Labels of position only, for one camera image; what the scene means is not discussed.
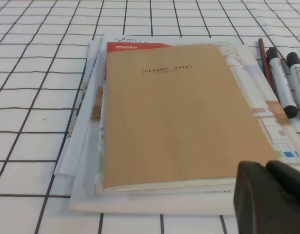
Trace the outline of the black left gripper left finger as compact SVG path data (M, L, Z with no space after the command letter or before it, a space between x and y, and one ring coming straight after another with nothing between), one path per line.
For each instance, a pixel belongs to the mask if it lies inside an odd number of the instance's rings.
M234 192L234 209L240 234L286 234L289 194L259 163L241 161Z

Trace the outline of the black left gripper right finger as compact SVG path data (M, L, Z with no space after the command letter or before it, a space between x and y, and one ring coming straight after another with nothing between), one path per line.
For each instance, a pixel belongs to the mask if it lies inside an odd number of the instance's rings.
M269 161L267 171L280 186L281 207L276 211L281 234L300 234L300 171L280 161Z

